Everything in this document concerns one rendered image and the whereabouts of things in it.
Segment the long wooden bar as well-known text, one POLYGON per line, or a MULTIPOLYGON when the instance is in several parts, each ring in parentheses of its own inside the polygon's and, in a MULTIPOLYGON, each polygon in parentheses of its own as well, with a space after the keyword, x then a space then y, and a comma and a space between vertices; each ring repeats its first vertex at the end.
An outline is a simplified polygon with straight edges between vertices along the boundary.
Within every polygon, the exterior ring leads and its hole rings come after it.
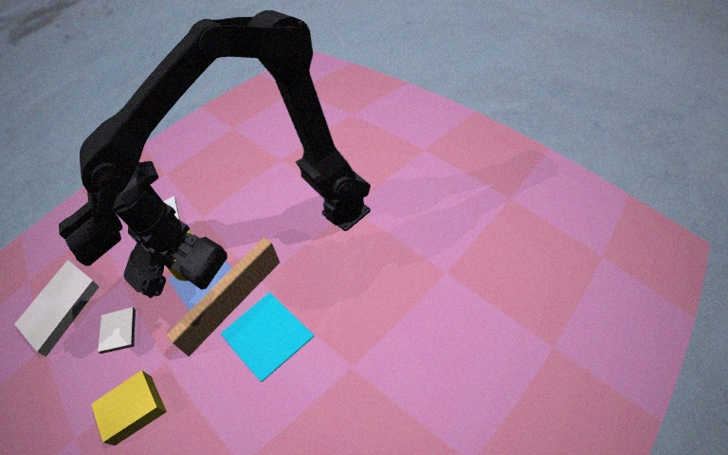
POLYGON ((168 339, 190 356, 280 263, 272 242, 261 239, 174 326, 168 339))

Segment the yellow rectangular block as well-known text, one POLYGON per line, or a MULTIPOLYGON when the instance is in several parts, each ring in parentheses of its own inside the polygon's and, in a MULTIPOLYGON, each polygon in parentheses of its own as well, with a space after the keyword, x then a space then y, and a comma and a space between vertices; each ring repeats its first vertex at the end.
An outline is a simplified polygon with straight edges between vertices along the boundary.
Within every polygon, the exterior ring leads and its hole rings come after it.
POLYGON ((155 382, 142 370, 91 405, 102 442, 113 446, 166 413, 155 382))

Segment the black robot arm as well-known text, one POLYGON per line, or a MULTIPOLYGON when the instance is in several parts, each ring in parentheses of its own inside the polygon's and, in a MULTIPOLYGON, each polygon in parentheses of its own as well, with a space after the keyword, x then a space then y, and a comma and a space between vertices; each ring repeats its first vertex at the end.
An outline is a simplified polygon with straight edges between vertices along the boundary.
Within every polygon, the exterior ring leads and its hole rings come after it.
MULTIPOLYGON (((135 232, 148 230, 160 218, 164 204, 150 186, 159 176, 153 161, 138 162, 142 150, 155 126, 221 57, 258 58, 272 74, 303 146, 303 156, 295 162, 324 199, 321 214, 344 231, 366 216, 371 209, 363 198, 371 184, 352 170, 332 140, 309 70, 314 55, 310 35, 301 19, 275 10, 195 23, 125 106, 81 146, 88 203, 59 224, 78 262, 89 266, 120 242, 118 217, 135 232)), ((160 296, 164 265, 171 269, 174 260, 137 235, 132 238, 137 243, 124 279, 150 299, 160 296)))

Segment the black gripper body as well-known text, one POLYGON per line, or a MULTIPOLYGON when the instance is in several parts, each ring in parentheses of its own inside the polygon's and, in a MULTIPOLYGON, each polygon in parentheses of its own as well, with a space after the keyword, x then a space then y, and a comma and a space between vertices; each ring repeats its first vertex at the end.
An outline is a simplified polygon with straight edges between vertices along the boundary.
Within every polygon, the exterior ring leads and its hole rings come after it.
POLYGON ((207 237, 197 239, 188 232, 189 226, 174 216, 176 210, 164 201, 163 204, 161 216, 151 228, 135 232, 128 226, 128 234, 137 235, 157 252, 176 258, 181 263, 182 276, 201 290, 208 288, 228 259, 227 252, 207 237))

